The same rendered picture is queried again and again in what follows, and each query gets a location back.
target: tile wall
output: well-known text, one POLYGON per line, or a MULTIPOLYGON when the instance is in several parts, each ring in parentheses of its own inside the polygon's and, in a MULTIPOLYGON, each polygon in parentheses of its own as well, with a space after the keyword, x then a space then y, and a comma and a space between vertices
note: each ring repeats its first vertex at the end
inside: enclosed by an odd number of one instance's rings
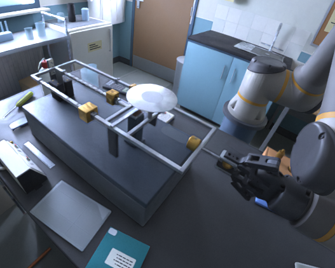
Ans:
MULTIPOLYGON (((212 30, 269 48, 279 25, 277 20, 218 4, 212 30)), ((307 30, 283 23, 273 51, 297 60, 310 34, 307 30)))

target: sink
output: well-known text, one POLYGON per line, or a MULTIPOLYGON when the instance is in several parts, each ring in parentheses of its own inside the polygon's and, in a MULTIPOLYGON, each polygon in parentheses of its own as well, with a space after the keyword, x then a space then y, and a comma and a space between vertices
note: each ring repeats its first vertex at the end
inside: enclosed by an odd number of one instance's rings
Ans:
POLYGON ((278 53, 275 53, 273 51, 266 50, 264 48, 261 48, 259 46, 256 46, 254 44, 250 44, 247 42, 240 42, 236 45, 234 45, 235 48, 238 48, 239 50, 243 50, 246 52, 249 52, 251 54, 255 54, 257 56, 266 56, 270 58, 276 58, 277 60, 284 62, 284 56, 278 53))

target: robotic arm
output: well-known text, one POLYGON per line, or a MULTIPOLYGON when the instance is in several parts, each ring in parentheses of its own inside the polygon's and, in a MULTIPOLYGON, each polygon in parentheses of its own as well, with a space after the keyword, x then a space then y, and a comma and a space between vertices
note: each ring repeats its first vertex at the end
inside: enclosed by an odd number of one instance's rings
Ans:
POLYGON ((246 200, 255 196, 267 201, 293 227, 335 252, 335 26, 294 72, 278 60, 253 58, 224 114, 237 126, 258 129, 266 124, 269 101, 299 112, 321 106, 292 149, 292 177, 279 173, 278 158, 255 154, 223 151, 217 166, 246 200))

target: teal notebook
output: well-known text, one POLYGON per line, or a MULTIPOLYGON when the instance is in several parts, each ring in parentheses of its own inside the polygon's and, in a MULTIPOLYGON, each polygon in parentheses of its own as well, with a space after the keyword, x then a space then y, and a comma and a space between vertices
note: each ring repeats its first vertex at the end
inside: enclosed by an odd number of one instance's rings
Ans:
POLYGON ((85 268, 141 268, 150 246, 110 227, 85 268))

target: tile floor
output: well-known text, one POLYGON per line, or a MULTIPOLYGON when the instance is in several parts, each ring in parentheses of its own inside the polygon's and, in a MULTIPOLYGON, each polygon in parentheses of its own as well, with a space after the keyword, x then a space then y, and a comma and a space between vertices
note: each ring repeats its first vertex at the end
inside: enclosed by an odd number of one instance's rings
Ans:
MULTIPOLYGON (((114 64, 114 76, 127 83, 153 83, 169 89, 173 87, 173 84, 166 80, 121 62, 114 64)), ((269 130, 257 132, 250 144, 259 148, 268 132, 269 130)), ((293 144, 294 142, 276 133, 268 145, 275 150, 285 149, 286 155, 290 156, 293 144)), ((35 267, 74 267, 30 216, 23 215, 16 206, 12 206, 0 216, 0 267, 27 267, 39 256, 38 252, 44 252, 49 246, 52 251, 35 267)))

